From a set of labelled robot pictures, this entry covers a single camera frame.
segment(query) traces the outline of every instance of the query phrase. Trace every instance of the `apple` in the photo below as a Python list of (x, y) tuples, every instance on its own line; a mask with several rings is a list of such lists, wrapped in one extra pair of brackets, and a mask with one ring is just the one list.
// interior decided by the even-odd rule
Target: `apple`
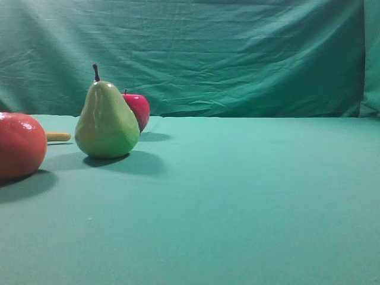
[(0, 181), (36, 172), (47, 147), (45, 130), (35, 118), (23, 113), (0, 112)]
[(142, 132), (148, 124), (150, 117), (149, 102), (143, 95), (122, 93), (124, 100), (135, 114), (138, 127)]

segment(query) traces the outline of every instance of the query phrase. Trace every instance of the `green pear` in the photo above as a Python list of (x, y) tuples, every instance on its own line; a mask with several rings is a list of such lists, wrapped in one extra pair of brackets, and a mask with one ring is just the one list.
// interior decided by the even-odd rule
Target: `green pear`
[(94, 64), (90, 86), (75, 128), (75, 142), (90, 157), (114, 159), (127, 155), (137, 144), (140, 129), (133, 111), (119, 90), (101, 81)]

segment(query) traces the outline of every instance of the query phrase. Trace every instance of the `pear stem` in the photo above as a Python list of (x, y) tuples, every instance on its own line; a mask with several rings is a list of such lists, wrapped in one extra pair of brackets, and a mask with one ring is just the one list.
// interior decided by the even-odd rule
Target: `pear stem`
[(93, 68), (95, 70), (95, 81), (100, 81), (99, 72), (97, 70), (97, 65), (93, 64)]

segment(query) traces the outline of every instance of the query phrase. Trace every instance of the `green tablecloth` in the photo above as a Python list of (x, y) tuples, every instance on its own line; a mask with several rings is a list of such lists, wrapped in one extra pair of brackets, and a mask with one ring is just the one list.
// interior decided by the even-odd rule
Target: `green tablecloth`
[(0, 283), (374, 284), (379, 146), (355, 118), (152, 117), (112, 162), (49, 144), (0, 189)]

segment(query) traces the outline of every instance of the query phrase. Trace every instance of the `green cloth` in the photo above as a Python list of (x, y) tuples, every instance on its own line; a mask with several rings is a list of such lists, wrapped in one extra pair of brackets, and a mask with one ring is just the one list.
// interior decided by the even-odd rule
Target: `green cloth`
[[(77, 122), (35, 118), (71, 134)], [(73, 142), (0, 189), (1, 284), (380, 279), (374, 119), (152, 117), (119, 161)]]
[(380, 116), (380, 1), (365, 0), (366, 78), (361, 116)]
[(2, 0), (0, 36), (0, 110), (79, 115), (93, 63), (159, 116), (357, 116), (363, 99), (362, 0)]

